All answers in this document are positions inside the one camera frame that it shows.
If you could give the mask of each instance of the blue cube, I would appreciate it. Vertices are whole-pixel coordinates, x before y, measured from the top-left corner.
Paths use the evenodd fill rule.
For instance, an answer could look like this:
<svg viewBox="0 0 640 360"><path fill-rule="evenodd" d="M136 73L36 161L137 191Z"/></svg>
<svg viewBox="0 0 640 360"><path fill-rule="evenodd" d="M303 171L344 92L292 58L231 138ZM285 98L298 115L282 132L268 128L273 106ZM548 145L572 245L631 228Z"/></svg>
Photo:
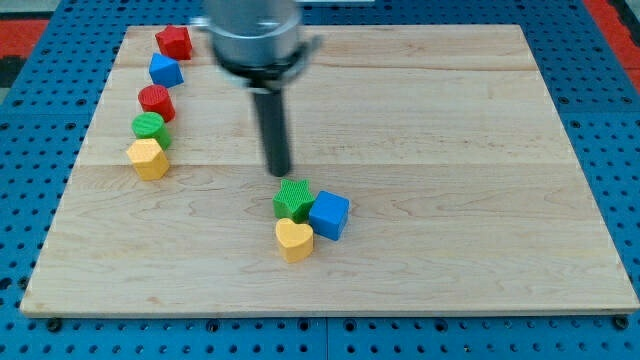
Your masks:
<svg viewBox="0 0 640 360"><path fill-rule="evenodd" d="M309 225L316 234L337 241L347 224L348 217L348 199L327 191L320 191L309 211Z"/></svg>
<svg viewBox="0 0 640 360"><path fill-rule="evenodd" d="M149 75L154 84L162 85L167 89L184 82L178 62L158 53L154 53L151 57Z"/></svg>

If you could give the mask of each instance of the wooden table surface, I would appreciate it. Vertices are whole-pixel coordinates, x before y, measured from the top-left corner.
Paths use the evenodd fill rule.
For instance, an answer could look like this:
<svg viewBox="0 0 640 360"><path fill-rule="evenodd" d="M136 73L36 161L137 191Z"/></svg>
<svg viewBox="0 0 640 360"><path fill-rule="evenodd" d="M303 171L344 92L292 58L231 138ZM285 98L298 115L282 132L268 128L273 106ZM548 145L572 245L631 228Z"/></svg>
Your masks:
<svg viewBox="0 0 640 360"><path fill-rule="evenodd" d="M307 27L294 171L351 200L286 264L251 101L191 31L172 164L125 150L161 27L132 27L22 301L32 317L487 316L639 307L518 26Z"/></svg>

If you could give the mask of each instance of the toy block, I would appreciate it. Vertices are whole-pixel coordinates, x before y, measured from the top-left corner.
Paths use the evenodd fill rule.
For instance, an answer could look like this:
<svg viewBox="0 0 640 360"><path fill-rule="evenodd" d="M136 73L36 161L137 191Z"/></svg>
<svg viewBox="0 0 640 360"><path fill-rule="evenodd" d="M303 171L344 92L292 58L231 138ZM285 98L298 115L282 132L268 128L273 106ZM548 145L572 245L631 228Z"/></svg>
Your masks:
<svg viewBox="0 0 640 360"><path fill-rule="evenodd" d="M276 223L276 239L280 255L288 263L303 260L313 252L313 229L307 224L280 219Z"/></svg>
<svg viewBox="0 0 640 360"><path fill-rule="evenodd" d="M169 91L162 85L149 85L140 90L138 101L142 106L142 110L160 114L164 122L169 122L176 116Z"/></svg>
<svg viewBox="0 0 640 360"><path fill-rule="evenodd" d="M321 236L337 241L349 217L349 200L320 191L309 211L309 225Z"/></svg>
<svg viewBox="0 0 640 360"><path fill-rule="evenodd" d="M175 60L191 60L191 38L186 27L167 26L156 34L162 55Z"/></svg>
<svg viewBox="0 0 640 360"><path fill-rule="evenodd" d="M309 218L314 200L308 180L296 182L282 179L280 191L273 197L273 211L276 218L289 218L299 224Z"/></svg>
<svg viewBox="0 0 640 360"><path fill-rule="evenodd" d="M138 115L131 123L131 129L138 139L156 139L162 150L167 150L171 145L171 135L164 125L164 119L160 114L146 112Z"/></svg>
<svg viewBox="0 0 640 360"><path fill-rule="evenodd" d="M133 168L144 181L158 180L169 170L169 160L156 139L138 139L127 149Z"/></svg>
<svg viewBox="0 0 640 360"><path fill-rule="evenodd" d="M154 53L149 64L149 75L154 84L170 88L184 82L177 61L170 57Z"/></svg>

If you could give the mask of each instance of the blue pegboard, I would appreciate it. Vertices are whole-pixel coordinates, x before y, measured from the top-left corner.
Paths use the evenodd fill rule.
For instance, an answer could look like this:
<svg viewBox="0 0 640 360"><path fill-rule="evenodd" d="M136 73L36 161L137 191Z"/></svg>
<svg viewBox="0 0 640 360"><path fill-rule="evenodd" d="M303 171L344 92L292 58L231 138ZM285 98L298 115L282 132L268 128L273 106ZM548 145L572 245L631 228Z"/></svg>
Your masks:
<svg viewBox="0 0 640 360"><path fill-rule="evenodd" d="M63 0L0 107L0 358L639 358L640 317L31 320L18 310L129 25L197 0ZM640 99L580 1L305 6L306 24L520 24L640 284Z"/></svg>

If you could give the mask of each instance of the black rod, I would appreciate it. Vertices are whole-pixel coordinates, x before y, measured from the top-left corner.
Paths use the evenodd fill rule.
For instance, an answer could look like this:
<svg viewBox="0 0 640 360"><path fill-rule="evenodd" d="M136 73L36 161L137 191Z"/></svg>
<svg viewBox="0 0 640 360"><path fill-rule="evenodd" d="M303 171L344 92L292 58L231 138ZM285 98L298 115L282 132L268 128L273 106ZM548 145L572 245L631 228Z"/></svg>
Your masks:
<svg viewBox="0 0 640 360"><path fill-rule="evenodd" d="M282 90L253 93L253 102L260 123L267 169L273 176L284 176L291 169L291 159Z"/></svg>

